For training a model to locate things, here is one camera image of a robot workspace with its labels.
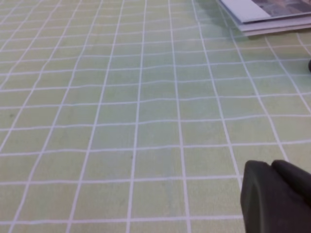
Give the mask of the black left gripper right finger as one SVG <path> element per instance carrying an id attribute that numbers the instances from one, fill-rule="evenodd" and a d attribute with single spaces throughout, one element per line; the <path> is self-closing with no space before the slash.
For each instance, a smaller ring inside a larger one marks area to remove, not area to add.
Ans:
<path id="1" fill-rule="evenodd" d="M 311 174 L 284 160 L 273 161 L 271 168 L 271 207 L 310 209 Z"/>

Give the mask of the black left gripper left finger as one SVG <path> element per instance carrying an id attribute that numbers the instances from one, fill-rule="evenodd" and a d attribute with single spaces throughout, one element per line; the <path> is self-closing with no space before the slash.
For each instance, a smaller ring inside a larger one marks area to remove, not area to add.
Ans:
<path id="1" fill-rule="evenodd" d="M 311 231 L 311 175 L 289 162 L 247 161 L 240 203 L 247 233 Z"/>

